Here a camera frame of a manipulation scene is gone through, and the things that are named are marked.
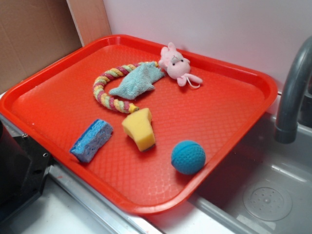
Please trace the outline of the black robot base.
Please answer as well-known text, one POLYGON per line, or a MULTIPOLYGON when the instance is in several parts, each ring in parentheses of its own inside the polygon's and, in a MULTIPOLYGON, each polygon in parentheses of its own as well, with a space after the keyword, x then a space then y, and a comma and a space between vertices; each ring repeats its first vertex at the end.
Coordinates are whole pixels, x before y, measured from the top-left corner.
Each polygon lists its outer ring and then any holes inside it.
POLYGON ((11 136, 0 124, 0 222, 43 192, 51 154, 28 135, 11 136))

